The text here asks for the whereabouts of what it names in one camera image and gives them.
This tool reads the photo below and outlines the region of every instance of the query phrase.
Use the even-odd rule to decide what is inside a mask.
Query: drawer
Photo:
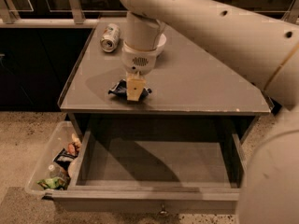
[[[93,116],[68,190],[45,195],[69,211],[231,214],[244,164],[226,117]]]

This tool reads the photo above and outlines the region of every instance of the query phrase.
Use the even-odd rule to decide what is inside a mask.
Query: bottle
[[[60,177],[64,182],[67,181],[67,173],[62,167],[58,167],[54,164],[49,166],[50,178]]]

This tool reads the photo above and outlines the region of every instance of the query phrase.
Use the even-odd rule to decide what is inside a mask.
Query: speckled floor
[[[235,223],[234,215],[73,213],[27,194],[26,181],[56,124],[64,119],[64,113],[0,112],[0,223]],[[256,123],[243,145],[247,159],[274,123],[272,115]]]

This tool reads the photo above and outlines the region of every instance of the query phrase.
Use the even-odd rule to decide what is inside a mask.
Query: white plastic container
[[[36,167],[25,186],[26,192],[35,195],[44,195],[45,190],[41,188],[36,182],[49,178],[49,166],[53,164],[53,159],[57,154],[67,147],[67,144],[72,142],[72,133],[76,133],[70,121],[60,122],[54,132],[52,133],[49,142],[45,145],[44,152],[39,157]]]

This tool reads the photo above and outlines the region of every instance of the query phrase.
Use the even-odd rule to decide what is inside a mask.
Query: soda can
[[[109,24],[101,38],[101,47],[105,52],[112,52],[118,46],[121,35],[121,29],[116,24]]]

